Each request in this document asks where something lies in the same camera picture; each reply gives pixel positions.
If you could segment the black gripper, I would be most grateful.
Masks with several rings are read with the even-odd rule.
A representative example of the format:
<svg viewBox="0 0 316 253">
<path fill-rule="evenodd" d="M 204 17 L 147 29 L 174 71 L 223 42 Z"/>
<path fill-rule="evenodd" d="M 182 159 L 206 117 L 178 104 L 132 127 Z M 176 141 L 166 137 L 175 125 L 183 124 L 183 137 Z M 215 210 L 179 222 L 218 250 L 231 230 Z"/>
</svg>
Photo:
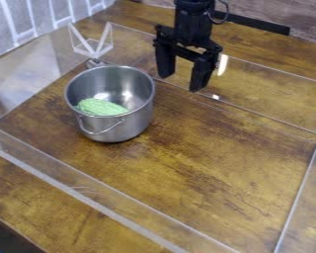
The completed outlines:
<svg viewBox="0 0 316 253">
<path fill-rule="evenodd" d="M 156 25 L 158 75 L 166 78 L 174 74 L 178 56 L 194 61 L 191 92 L 207 87 L 223 51 L 222 46 L 211 40 L 212 26 L 224 23 L 214 19 L 216 1 L 175 0 L 174 26 Z"/>
</svg>

